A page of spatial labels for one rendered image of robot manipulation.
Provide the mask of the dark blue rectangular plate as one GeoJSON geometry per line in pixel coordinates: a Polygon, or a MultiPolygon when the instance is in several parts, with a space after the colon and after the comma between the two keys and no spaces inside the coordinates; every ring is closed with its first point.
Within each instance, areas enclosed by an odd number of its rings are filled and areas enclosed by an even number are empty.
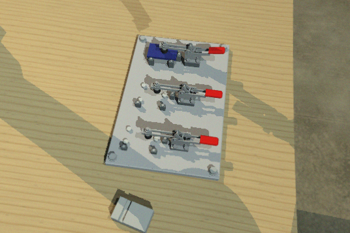
{"type": "Polygon", "coordinates": [[[147,60],[149,57],[154,58],[154,62],[159,63],[168,63],[169,60],[174,60],[174,64],[176,64],[178,50],[169,50],[167,53],[162,53],[161,48],[159,48],[159,44],[150,43],[147,60]]]}

